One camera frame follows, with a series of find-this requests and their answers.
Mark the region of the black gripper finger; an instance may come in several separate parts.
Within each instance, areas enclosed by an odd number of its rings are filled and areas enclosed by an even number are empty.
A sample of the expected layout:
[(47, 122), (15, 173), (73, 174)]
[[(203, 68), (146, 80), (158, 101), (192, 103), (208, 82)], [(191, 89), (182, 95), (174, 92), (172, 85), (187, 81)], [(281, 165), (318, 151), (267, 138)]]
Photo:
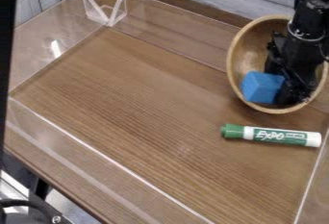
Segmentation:
[(306, 82), (299, 78), (288, 78), (280, 88), (277, 94), (279, 105), (296, 105), (306, 101), (311, 96), (311, 89)]
[(284, 58), (281, 57), (281, 54), (273, 50), (268, 52), (265, 72), (275, 75), (285, 75)]

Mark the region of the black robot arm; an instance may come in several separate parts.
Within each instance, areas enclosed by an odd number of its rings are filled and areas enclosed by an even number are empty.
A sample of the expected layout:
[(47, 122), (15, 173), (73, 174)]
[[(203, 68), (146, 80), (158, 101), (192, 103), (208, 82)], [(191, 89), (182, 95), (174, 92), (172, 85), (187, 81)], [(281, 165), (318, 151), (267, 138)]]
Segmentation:
[(277, 105), (300, 104), (312, 97), (320, 86), (316, 71), (326, 62), (329, 62), (329, 0), (295, 0), (287, 34), (273, 31), (268, 43), (265, 72), (284, 77)]

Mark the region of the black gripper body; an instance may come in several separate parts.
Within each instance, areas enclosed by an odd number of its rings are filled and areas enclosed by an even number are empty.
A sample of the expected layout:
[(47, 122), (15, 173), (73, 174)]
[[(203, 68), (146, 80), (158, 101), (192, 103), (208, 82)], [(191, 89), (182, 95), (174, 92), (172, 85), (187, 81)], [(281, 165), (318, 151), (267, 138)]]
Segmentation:
[(320, 81), (316, 71), (324, 65), (327, 56), (324, 54), (324, 42), (327, 31), (322, 29), (303, 30), (294, 25), (287, 26), (287, 34), (273, 31), (268, 43), (268, 52), (279, 52), (284, 58), (285, 80), (288, 78), (302, 79), (310, 88), (318, 88)]

